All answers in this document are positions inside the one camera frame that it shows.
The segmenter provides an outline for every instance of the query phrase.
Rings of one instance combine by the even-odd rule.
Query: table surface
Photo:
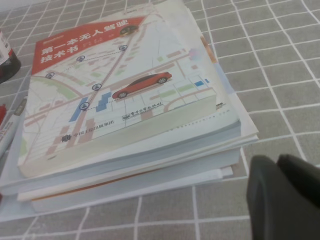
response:
[[[184,1],[259,130],[232,178],[0,223],[0,240],[248,240],[251,157],[287,153],[319,166],[320,1]],[[0,85],[6,119],[28,94],[36,41],[146,2],[51,0],[0,12],[0,28],[22,62]]]

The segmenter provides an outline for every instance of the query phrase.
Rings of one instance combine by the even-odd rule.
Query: book cover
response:
[[[210,82],[156,12],[102,18],[41,40],[18,166],[36,176],[212,114]]]

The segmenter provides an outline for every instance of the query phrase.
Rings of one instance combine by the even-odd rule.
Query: red car illustration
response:
[[[154,84],[164,84],[172,75],[169,72],[157,73],[149,76],[144,76],[135,80],[128,86],[124,87],[123,89],[116,91],[112,98],[125,98],[128,94],[139,91],[141,89],[147,88]]]

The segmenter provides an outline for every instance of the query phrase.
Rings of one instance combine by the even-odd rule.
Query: black object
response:
[[[0,31],[0,84],[12,78],[20,67],[21,62]]]
[[[246,193],[253,240],[318,240],[320,170],[291,155],[254,156]]]
[[[12,78],[20,69],[21,62],[13,51],[11,56],[0,65],[0,84]]]

